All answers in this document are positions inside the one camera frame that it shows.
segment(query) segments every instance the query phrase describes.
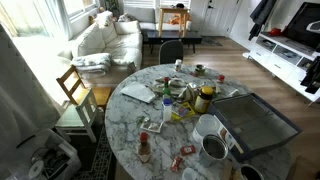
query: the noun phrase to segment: yellow lid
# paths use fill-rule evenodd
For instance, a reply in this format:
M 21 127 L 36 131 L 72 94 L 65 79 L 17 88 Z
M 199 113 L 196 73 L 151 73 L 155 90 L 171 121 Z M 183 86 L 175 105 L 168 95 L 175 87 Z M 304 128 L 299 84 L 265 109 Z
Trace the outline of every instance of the yellow lid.
M 210 86 L 203 86 L 201 88 L 201 91 L 206 95 L 212 95 L 213 94 L 213 88 Z

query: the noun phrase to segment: black chair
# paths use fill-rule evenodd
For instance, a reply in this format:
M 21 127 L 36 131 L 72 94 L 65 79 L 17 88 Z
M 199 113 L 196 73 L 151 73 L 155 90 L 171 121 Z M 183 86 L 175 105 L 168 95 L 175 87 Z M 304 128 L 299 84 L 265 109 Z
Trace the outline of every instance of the black chair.
M 163 43 L 159 52 L 159 64 L 175 63 L 177 59 L 183 60 L 183 44 L 178 40 Z

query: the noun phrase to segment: round table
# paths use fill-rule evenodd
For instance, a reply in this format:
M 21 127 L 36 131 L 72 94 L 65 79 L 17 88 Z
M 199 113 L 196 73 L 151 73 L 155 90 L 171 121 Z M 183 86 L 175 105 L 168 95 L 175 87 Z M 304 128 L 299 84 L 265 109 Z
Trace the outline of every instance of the round table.
M 167 123 L 162 126 L 160 133 L 147 132 L 152 156 L 148 163 L 142 163 L 137 155 L 137 146 L 139 145 L 139 134 L 143 130 L 140 129 L 137 118 L 145 116 L 153 122 L 161 122 L 161 98 L 158 97 L 147 104 L 120 93 L 123 87 L 133 81 L 151 86 L 155 79 L 165 76 L 176 76 L 185 82 L 196 84 L 215 85 L 219 72 L 206 69 L 205 76 L 194 77 L 190 75 L 194 69 L 195 66 L 183 65 L 180 72 L 175 72 L 174 64 L 148 67 L 127 77 L 113 91 L 105 115 L 107 137 L 118 162 L 134 179 L 181 179 L 186 167 L 194 169 L 198 179 L 221 179 L 224 167 L 222 162 L 207 168 L 198 162 L 201 145 L 193 140 L 192 131 L 200 115 L 183 119 L 180 122 Z M 238 89 L 240 94 L 252 92 L 231 77 L 226 77 L 224 83 L 220 84 L 220 88 L 221 94 L 217 98 L 228 97 L 235 89 Z M 181 156 L 180 148 L 187 145 L 194 145 L 197 153 Z M 176 155 L 182 157 L 183 160 L 179 171 L 172 172 L 170 166 Z M 259 169 L 265 179 L 285 179 L 290 165 L 290 155 L 287 148 L 281 147 L 256 156 L 247 163 Z

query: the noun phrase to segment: tv stand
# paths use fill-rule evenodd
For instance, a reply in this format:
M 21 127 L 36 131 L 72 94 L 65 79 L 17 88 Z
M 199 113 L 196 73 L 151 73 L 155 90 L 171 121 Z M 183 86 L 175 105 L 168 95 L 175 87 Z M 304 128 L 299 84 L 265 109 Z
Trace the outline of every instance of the tv stand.
M 283 36 L 271 36 L 267 32 L 259 34 L 255 47 L 250 51 L 249 58 L 254 59 L 274 76 L 278 77 L 311 103 L 320 101 L 320 90 L 315 94 L 305 91 L 301 81 L 306 70 L 316 58 L 314 50 Z

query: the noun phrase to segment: napkin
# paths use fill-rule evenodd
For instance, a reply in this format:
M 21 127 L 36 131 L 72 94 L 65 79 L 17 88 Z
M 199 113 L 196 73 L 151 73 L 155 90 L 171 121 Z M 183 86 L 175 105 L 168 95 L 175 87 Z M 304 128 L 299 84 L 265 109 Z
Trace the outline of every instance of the napkin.
M 146 103 L 150 103 L 157 97 L 150 88 L 139 82 L 132 82 L 128 84 L 120 92 Z

